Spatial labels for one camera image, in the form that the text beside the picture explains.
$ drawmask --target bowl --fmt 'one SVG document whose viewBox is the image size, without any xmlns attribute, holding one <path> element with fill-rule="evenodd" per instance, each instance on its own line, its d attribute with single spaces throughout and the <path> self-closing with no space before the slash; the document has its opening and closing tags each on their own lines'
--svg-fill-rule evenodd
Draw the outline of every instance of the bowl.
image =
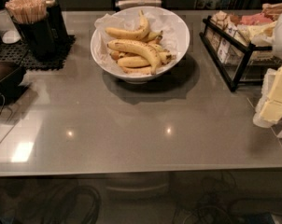
<svg viewBox="0 0 282 224">
<path fill-rule="evenodd" d="M 115 39 L 105 33 L 105 27 L 115 26 L 134 29 L 138 26 L 138 12 L 142 10 L 148 18 L 152 31 L 163 31 L 161 45 L 175 55 L 167 65 L 157 69 L 154 75 L 126 74 L 109 55 L 106 43 Z M 172 11 L 160 7 L 131 7 L 113 15 L 105 15 L 95 23 L 91 40 L 91 52 L 95 62 L 110 75 L 133 84 L 148 82 L 173 68 L 186 54 L 190 43 L 190 32 L 186 23 Z"/>
</svg>

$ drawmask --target bunch of bananas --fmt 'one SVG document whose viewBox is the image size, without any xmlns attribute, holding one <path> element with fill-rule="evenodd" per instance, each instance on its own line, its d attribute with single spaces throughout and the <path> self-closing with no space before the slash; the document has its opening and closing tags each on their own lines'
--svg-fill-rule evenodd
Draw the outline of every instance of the bunch of bananas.
<svg viewBox="0 0 282 224">
<path fill-rule="evenodd" d="M 139 27 L 130 31 L 115 27 L 106 27 L 108 35 L 116 38 L 107 43 L 110 56 L 125 73 L 154 75 L 157 68 L 168 64 L 176 57 L 162 47 L 162 31 L 150 30 L 149 22 L 142 10 L 139 10 Z"/>
</svg>

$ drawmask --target napkin dispenser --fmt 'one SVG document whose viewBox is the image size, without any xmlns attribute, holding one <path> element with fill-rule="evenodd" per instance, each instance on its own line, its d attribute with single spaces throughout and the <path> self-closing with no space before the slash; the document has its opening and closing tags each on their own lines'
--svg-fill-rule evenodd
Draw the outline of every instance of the napkin dispenser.
<svg viewBox="0 0 282 224">
<path fill-rule="evenodd" d="M 17 100 L 23 88 L 20 86 L 26 71 L 12 62 L 0 62 L 0 105 Z"/>
</svg>

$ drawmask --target black bottle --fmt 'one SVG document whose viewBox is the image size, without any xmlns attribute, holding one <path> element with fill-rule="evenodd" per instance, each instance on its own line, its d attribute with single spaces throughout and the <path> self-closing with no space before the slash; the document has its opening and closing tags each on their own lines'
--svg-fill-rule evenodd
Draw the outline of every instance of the black bottle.
<svg viewBox="0 0 282 224">
<path fill-rule="evenodd" d="M 49 26 L 58 43 L 69 43 L 69 36 L 63 20 L 61 8 L 55 0 L 46 0 L 49 13 Z"/>
</svg>

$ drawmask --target gray counter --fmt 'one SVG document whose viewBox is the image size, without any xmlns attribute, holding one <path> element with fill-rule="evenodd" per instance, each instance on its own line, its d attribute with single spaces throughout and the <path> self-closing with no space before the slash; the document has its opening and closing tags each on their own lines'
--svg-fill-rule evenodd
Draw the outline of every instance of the gray counter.
<svg viewBox="0 0 282 224">
<path fill-rule="evenodd" d="M 27 72 L 29 90 L 4 110 L 0 176 L 282 167 L 279 140 L 252 123 L 261 88 L 231 93 L 200 40 L 208 12 L 177 12 L 190 28 L 186 58 L 143 85 L 94 62 L 93 24 L 104 14 L 64 14 L 76 43 L 63 69 Z"/>
</svg>

